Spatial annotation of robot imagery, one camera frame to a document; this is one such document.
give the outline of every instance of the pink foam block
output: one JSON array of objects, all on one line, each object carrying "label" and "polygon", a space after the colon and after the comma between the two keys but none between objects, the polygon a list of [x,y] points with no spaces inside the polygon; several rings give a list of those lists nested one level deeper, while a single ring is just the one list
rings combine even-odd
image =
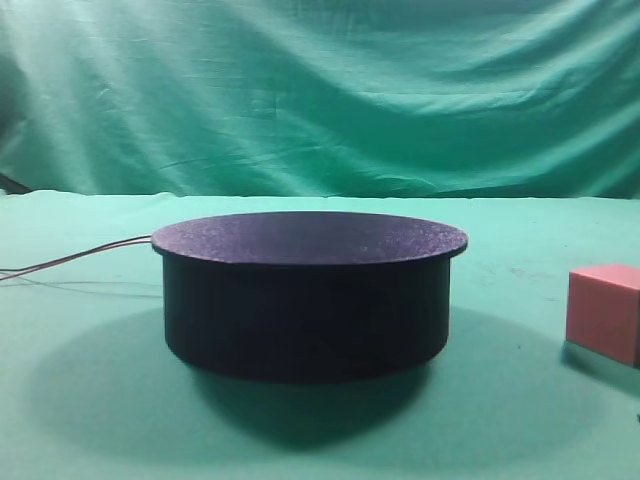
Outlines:
[{"label": "pink foam block", "polygon": [[569,275],[567,341],[640,366],[640,269],[606,265]]}]

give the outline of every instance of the wrinkled fabric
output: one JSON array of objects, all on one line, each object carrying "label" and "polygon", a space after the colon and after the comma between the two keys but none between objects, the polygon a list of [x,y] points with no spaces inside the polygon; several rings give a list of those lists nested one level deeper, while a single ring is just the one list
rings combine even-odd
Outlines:
[{"label": "wrinkled fabric", "polygon": [[638,0],[0,6],[32,188],[640,197]]}]

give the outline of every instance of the textured black surface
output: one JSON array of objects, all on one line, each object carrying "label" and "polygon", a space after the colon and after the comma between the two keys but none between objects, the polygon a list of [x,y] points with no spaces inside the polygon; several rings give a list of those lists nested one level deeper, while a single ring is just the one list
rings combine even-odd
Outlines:
[{"label": "textured black surface", "polygon": [[166,339],[199,368],[333,383],[420,365],[444,347],[453,227],[383,215],[231,215],[166,227]]}]

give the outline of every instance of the red wire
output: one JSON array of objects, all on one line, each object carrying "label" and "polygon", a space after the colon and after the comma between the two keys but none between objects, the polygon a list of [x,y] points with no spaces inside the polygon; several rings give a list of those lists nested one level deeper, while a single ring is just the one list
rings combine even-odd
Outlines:
[{"label": "red wire", "polygon": [[53,260],[51,262],[47,262],[46,264],[42,264],[33,268],[28,268],[24,271],[21,271],[19,273],[14,273],[12,275],[7,275],[6,277],[1,277],[0,278],[0,282],[3,282],[5,280],[11,280],[12,278],[17,278],[17,277],[21,277],[23,275],[28,275],[30,273],[34,273],[34,272],[38,272],[40,270],[45,270],[47,268],[51,268],[51,267],[56,267],[58,265],[62,265],[64,263],[70,262],[72,260],[76,260],[78,258],[82,258],[82,257],[86,257],[87,255],[93,255],[95,253],[102,253],[102,252],[106,252],[107,250],[113,250],[114,248],[120,248],[120,247],[128,247],[130,245],[143,245],[145,243],[149,243],[149,240],[135,240],[135,241],[130,241],[130,242],[123,242],[123,243],[118,243],[118,244],[110,244],[110,245],[105,245],[103,247],[99,247],[97,249],[92,249],[90,251],[87,252],[83,252],[83,253],[78,253],[75,255],[70,255],[68,257],[64,257],[62,259],[59,260]]}]

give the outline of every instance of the green table surface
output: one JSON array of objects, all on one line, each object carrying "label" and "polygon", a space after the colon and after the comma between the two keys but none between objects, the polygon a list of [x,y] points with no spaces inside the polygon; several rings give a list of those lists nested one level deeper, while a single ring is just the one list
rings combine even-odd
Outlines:
[{"label": "green table surface", "polygon": [[569,270],[640,267],[640,201],[38,192],[0,197],[0,267],[268,210],[464,229],[443,353],[346,386],[206,375],[164,344],[161,261],[148,245],[83,258],[0,283],[0,478],[640,478],[640,372],[564,344]]}]

